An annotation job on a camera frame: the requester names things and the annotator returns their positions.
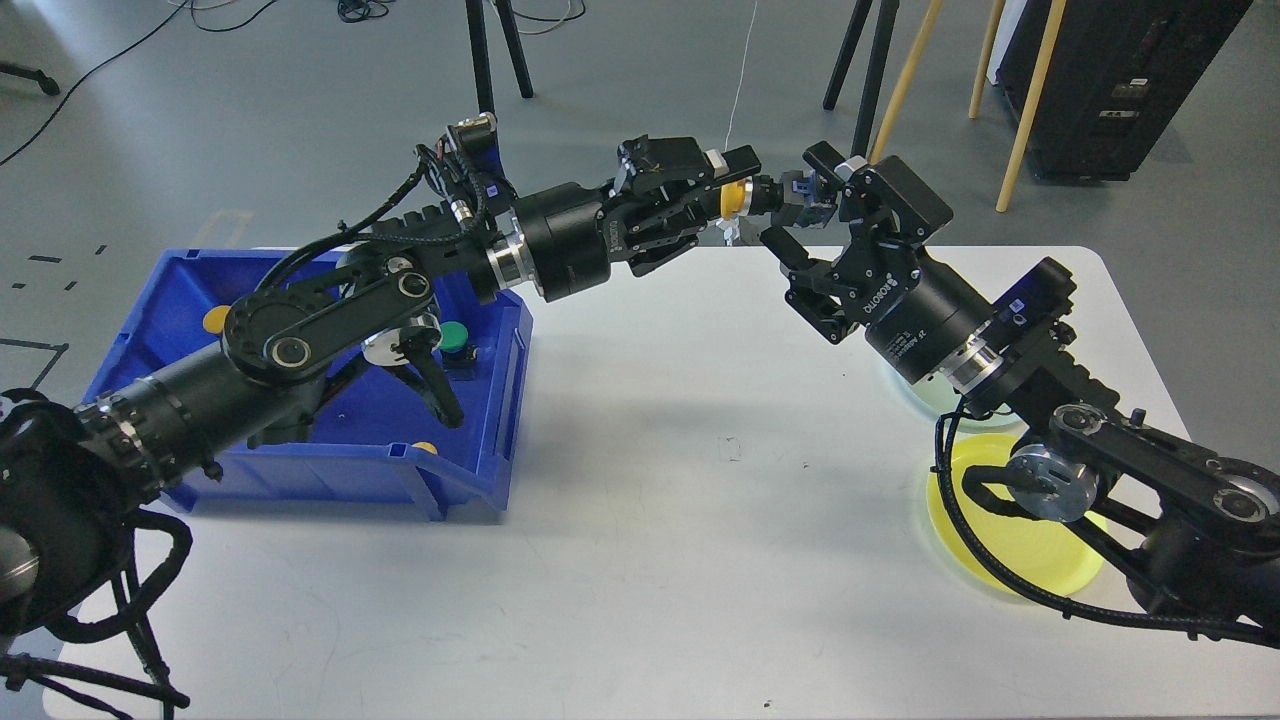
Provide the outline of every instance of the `yellow disc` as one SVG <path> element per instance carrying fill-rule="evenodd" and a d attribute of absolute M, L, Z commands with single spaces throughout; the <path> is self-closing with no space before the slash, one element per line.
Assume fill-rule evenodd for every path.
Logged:
<path fill-rule="evenodd" d="M 721 187 L 721 218 L 726 220 L 742 211 L 746 202 L 746 181 L 731 182 Z"/>
<path fill-rule="evenodd" d="M 1006 434 L 979 434 L 957 441 L 951 456 L 951 480 L 956 500 L 973 532 L 996 559 L 1050 592 L 1071 594 L 1089 584 L 1089 580 L 1098 574 L 1102 568 L 1102 557 L 1098 553 L 1089 550 L 1060 523 L 993 515 L 978 507 L 960 488 L 960 479 L 964 478 L 966 468 L 1004 465 L 1016 439 Z M 991 488 L 1001 498 L 1011 500 L 1004 487 L 991 486 Z M 933 473 L 929 473 L 925 500 L 933 530 L 960 565 L 988 585 L 1014 593 L 988 573 L 965 547 L 942 506 L 938 477 Z M 1085 516 L 1103 530 L 1107 528 L 1106 519 L 1093 512 Z"/>
<path fill-rule="evenodd" d="M 227 313 L 230 313 L 230 305 L 215 305 L 205 313 L 205 319 L 201 324 L 205 327 L 205 332 L 212 334 L 221 334 L 223 327 L 227 324 Z"/>

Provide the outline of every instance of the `black speaker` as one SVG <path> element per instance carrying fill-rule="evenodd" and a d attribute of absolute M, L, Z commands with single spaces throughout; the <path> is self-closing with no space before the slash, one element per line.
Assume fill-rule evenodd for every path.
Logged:
<path fill-rule="evenodd" d="M 1252 0 L 1070 0 L 1032 127 L 1044 179 L 1129 179 Z M 996 73 L 1021 114 L 1048 19 L 1029 0 Z"/>

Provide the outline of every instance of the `tripod leg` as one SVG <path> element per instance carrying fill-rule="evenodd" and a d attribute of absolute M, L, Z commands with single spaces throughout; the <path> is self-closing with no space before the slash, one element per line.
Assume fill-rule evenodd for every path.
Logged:
<path fill-rule="evenodd" d="M 28 68 L 26 65 L 13 65 L 10 63 L 0 63 L 0 74 L 15 76 L 20 78 L 32 79 L 40 83 L 40 91 L 45 95 L 58 95 L 61 88 L 54 82 L 54 78 L 46 76 L 44 70 L 37 70 L 36 68 Z"/>
<path fill-rule="evenodd" d="M 840 44 L 840 55 L 836 56 L 836 67 L 831 69 L 831 79 L 827 81 L 827 95 L 822 99 L 823 110 L 835 110 L 840 90 L 845 87 L 845 78 L 849 77 L 849 64 L 858 50 L 858 40 L 867 27 L 867 15 L 872 12 L 872 0 L 858 0 L 854 12 L 849 15 L 849 29 L 845 31 L 845 40 Z"/>
<path fill-rule="evenodd" d="M 494 5 L 498 8 L 498 19 L 502 20 L 502 33 L 507 36 L 507 51 L 511 53 L 511 67 L 516 70 L 520 96 L 527 100 L 534 96 L 534 83 L 529 79 L 525 47 L 520 44 L 520 31 L 516 29 L 516 15 L 511 12 L 511 0 L 494 0 Z"/>
<path fill-rule="evenodd" d="M 863 101 L 858 106 L 858 126 L 854 127 L 854 155 L 865 158 L 872 140 L 872 123 L 876 120 L 879 88 L 884 82 L 884 64 L 888 61 L 888 42 L 893 37 L 897 8 L 899 0 L 881 0 L 876 36 L 872 38 L 872 59 L 867 65 L 867 82 L 863 83 Z"/>
<path fill-rule="evenodd" d="M 476 100 L 481 113 L 493 113 L 493 74 L 489 72 L 489 44 L 484 35 L 484 0 L 466 0 L 466 3 L 471 65 L 476 76 Z"/>

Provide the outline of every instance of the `robotic arm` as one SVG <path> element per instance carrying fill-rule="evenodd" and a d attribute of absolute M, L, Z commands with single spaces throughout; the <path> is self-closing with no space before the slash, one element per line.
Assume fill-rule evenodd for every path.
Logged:
<path fill-rule="evenodd" d="M 38 626 L 68 642 L 128 633 L 163 692 L 131 689 L 183 706 L 146 611 L 180 569 L 191 536 L 142 505 L 193 469 L 216 478 L 216 455 L 246 438 L 305 441 L 320 407 L 370 369 L 392 373 L 444 425 L 458 427 L 461 406 L 434 355 L 434 286 L 444 275 L 465 275 L 481 302 L 521 282 L 553 301 L 604 282 L 613 263 L 635 275 L 657 269 L 690 250 L 710 220 L 768 213 L 760 242 L 782 261 L 786 302 L 824 338 L 838 343 L 865 327 L 909 382 L 942 374 L 969 411 L 1007 404 L 1027 421 L 1009 464 L 970 470 L 965 492 L 989 511 L 1065 523 L 1125 573 L 1149 615 L 1092 614 L 1020 588 L 1020 579 L 1007 583 L 1065 614 L 1137 615 L 1148 626 L 1280 647 L 1280 478 L 1148 428 L 1140 411 L 1121 416 L 1119 396 L 1064 350 L 1074 333 L 1061 318 L 1075 288 L 1065 268 L 1046 259 L 988 302 L 924 250 L 951 210 L 901 160 L 869 165 L 826 143 L 804 158 L 809 170 L 774 181 L 758 174 L 750 147 L 722 154 L 692 138 L 640 137 L 618 147 L 609 182 L 518 196 L 503 177 L 493 117 L 451 126 L 434 149 L 419 146 L 417 169 L 378 211 L 291 254 L 232 305 L 218 342 L 74 410 L 33 391 L 4 393 L 0 637 Z M 383 219 L 422 179 L 444 201 Z M 783 229 L 837 215 L 850 242 L 833 261 L 810 258 Z M 293 279 L 348 243 L 357 245 L 332 272 Z M 352 347 L 362 352 L 329 374 Z M 940 460 L 940 475 L 946 468 Z M 1160 495 L 1160 518 L 1110 498 L 1121 475 Z M 1018 502 L 996 498 L 993 483 Z M 1146 542 L 1124 548 L 1082 520 L 1089 509 Z M 137 529 L 174 538 L 146 580 L 133 568 Z M 106 583 L 116 616 L 68 615 Z M 1236 621 L 1242 615 L 1254 624 Z M 0 671 L 10 685 L 70 673 L 32 662 L 5 657 Z"/>
<path fill-rule="evenodd" d="M 804 186 L 814 199 L 809 205 L 838 200 L 850 242 L 836 260 L 815 260 L 774 213 L 760 241 L 782 261 L 787 304 L 832 343 L 865 325 L 867 341 L 909 383 L 941 374 L 973 414 L 1012 409 L 1027 434 L 1004 468 L 970 468 L 965 493 L 991 512 L 1064 523 L 1124 573 L 1149 616 L 1052 596 L 1000 565 L 954 501 L 955 428 L 943 433 L 940 423 L 942 495 L 987 569 L 1068 616 L 1280 647 L 1280 477 L 1151 428 L 1142 410 L 1123 416 L 1119 395 L 1065 351 L 1075 333 L 1061 318 L 1075 283 L 1052 259 L 987 302 L 924 250 L 951 211 L 901 160 L 873 167 L 827 143 L 806 150 L 805 160 L 813 168 Z M 1158 518 L 1110 497 L 1124 475 L 1156 491 Z M 1016 502 L 1000 500 L 989 484 L 1006 486 Z M 1144 542 L 1125 548 L 1084 519 L 1088 510 Z M 1254 624 L 1238 623 L 1240 616 Z"/>

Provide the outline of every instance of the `green cap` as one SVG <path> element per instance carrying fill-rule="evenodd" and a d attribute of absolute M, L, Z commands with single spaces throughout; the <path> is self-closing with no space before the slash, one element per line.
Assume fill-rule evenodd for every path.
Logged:
<path fill-rule="evenodd" d="M 467 346 L 471 333 L 456 320 L 440 323 L 440 352 L 457 352 Z"/>

